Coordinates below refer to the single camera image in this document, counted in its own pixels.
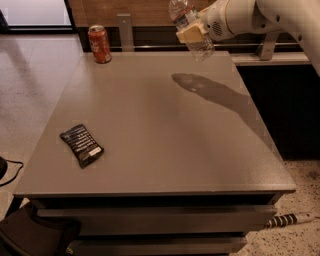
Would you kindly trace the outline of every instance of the can top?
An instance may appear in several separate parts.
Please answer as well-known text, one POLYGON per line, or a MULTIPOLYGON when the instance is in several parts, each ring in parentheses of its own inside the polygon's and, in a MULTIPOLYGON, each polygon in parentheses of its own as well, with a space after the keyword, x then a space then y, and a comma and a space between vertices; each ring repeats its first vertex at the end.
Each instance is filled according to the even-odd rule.
POLYGON ((89 28, 90 32, 100 32, 104 30, 104 27, 102 25, 93 25, 89 28))

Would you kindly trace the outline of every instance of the white wall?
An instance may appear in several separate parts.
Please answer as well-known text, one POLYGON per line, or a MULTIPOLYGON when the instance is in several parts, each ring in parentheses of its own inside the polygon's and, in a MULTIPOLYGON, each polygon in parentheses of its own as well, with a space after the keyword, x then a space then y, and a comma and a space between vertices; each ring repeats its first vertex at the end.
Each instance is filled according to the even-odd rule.
POLYGON ((63 0, 0 0, 10 26, 70 25, 63 0))

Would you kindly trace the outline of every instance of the black and white striped object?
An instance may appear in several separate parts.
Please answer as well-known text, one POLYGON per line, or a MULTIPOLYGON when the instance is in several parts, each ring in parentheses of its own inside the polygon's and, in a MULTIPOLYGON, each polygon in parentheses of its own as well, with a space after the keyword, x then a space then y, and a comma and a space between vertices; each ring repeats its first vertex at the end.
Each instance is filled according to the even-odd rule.
POLYGON ((312 213, 303 212, 298 214, 286 214, 282 216, 275 216, 265 225, 265 228, 285 227, 292 224, 300 224, 312 222, 315 220, 312 213))

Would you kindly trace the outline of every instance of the table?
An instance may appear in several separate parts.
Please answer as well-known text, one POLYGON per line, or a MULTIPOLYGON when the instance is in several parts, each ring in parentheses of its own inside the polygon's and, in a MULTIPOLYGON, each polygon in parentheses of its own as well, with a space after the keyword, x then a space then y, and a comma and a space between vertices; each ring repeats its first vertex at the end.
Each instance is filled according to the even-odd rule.
POLYGON ((240 250, 295 188, 227 52, 114 53, 81 58, 14 196, 79 220, 77 255, 200 255, 240 250), (59 137, 80 123, 105 148, 85 169, 59 137))

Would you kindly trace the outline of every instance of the cable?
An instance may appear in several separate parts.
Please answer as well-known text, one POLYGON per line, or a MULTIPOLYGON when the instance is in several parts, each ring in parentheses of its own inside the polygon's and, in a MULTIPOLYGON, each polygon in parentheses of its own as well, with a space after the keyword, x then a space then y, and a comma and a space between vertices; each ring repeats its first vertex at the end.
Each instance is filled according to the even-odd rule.
POLYGON ((19 161, 12 161, 12 160, 7 160, 7 159, 4 159, 6 160, 7 162, 9 163, 13 163, 13 164, 20 164, 20 167, 18 168, 16 174, 13 176, 13 178, 11 178, 10 180, 6 181, 5 183, 2 183, 0 184, 0 187, 3 187, 5 185, 8 185, 9 183, 11 183, 12 181, 14 181, 17 177, 18 177, 18 174, 20 172, 20 170, 23 168, 24 166, 24 163, 23 162, 19 162, 19 161))

